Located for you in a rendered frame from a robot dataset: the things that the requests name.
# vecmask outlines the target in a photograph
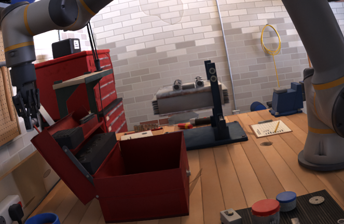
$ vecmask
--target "black box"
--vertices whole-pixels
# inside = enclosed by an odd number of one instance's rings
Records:
[[[52,44],[54,59],[79,52],[81,52],[79,39],[66,39]]]
[[[90,173],[95,174],[117,143],[116,133],[97,134],[76,154],[76,158]]]
[[[68,149],[75,149],[85,140],[83,129],[76,127],[72,129],[58,131],[52,135],[56,142],[61,146],[67,146]]]

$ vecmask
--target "red jar lid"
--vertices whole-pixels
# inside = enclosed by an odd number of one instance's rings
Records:
[[[255,216],[270,216],[277,213],[280,209],[280,204],[274,199],[264,199],[255,202],[252,205],[252,214]]]

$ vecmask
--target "electrical outlet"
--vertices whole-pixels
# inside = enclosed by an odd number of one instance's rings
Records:
[[[20,204],[22,207],[22,203],[18,195],[9,195],[0,202],[0,224],[12,224],[13,221],[8,215],[8,208],[13,204]]]

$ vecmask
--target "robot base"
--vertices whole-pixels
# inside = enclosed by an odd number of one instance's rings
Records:
[[[304,159],[304,150],[298,155],[298,162],[301,166],[315,171],[334,171],[344,169],[344,162],[337,164],[315,164]]]
[[[214,129],[211,126],[184,130],[184,139],[187,151],[215,147],[248,140],[246,133],[238,122],[227,123],[229,128],[229,139],[216,141],[214,138]]]
[[[302,113],[302,110],[300,109],[300,110],[290,110],[290,111],[285,111],[285,112],[279,112],[277,115],[276,115],[276,111],[275,110],[270,110],[269,112],[274,117],[281,117],[281,116],[288,116],[288,115]]]

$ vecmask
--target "pencil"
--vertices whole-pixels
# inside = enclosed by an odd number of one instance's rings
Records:
[[[278,122],[277,127],[275,128],[274,133],[277,132],[277,129],[278,129],[278,127],[279,127],[279,123],[280,123],[280,121]]]

